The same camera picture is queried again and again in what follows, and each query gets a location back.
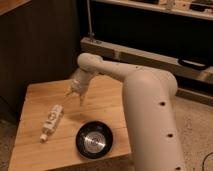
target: floor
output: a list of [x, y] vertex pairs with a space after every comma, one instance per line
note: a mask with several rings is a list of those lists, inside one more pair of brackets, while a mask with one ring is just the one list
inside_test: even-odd
[[[175, 117], [188, 171], [201, 171], [203, 158], [213, 152], [213, 107], [176, 97]], [[0, 171], [7, 171], [16, 126], [0, 120]], [[134, 171], [131, 156], [92, 162], [54, 171]], [[213, 170], [213, 155], [205, 162], [205, 171]]]

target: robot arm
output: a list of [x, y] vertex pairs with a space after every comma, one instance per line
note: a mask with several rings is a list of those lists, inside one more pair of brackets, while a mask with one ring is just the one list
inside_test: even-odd
[[123, 107], [136, 171], [185, 171], [170, 103], [177, 91], [174, 76], [150, 67], [104, 61], [83, 53], [71, 92], [83, 96], [98, 73], [123, 82]]

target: screw hole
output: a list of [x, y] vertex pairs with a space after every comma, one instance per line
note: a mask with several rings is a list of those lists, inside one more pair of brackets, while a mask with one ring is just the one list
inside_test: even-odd
[[181, 170], [181, 168], [180, 168], [180, 167], [175, 168], [175, 171], [179, 171], [179, 170]]
[[160, 102], [159, 104], [160, 104], [161, 106], [165, 106], [165, 105], [166, 105], [165, 102]]
[[174, 135], [173, 134], [168, 134], [167, 137], [172, 138]]

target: wooden tabletop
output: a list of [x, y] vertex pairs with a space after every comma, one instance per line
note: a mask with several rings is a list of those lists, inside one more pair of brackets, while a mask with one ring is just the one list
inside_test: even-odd
[[0, 15], [14, 10], [29, 1], [30, 0], [0, 0]]
[[[106, 76], [94, 78], [83, 106], [77, 95], [65, 99], [69, 80], [32, 84], [28, 87], [9, 171], [40, 171], [94, 160], [79, 155], [75, 136], [89, 121], [102, 121], [113, 132], [113, 146], [103, 158], [130, 154], [121, 100], [121, 83]], [[39, 142], [43, 122], [55, 104], [64, 116], [45, 144]]]

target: dark wall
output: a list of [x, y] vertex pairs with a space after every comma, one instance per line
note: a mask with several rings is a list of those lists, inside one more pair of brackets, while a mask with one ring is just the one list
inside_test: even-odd
[[0, 16], [0, 117], [19, 117], [30, 83], [68, 78], [79, 42], [74, 0], [32, 0]]

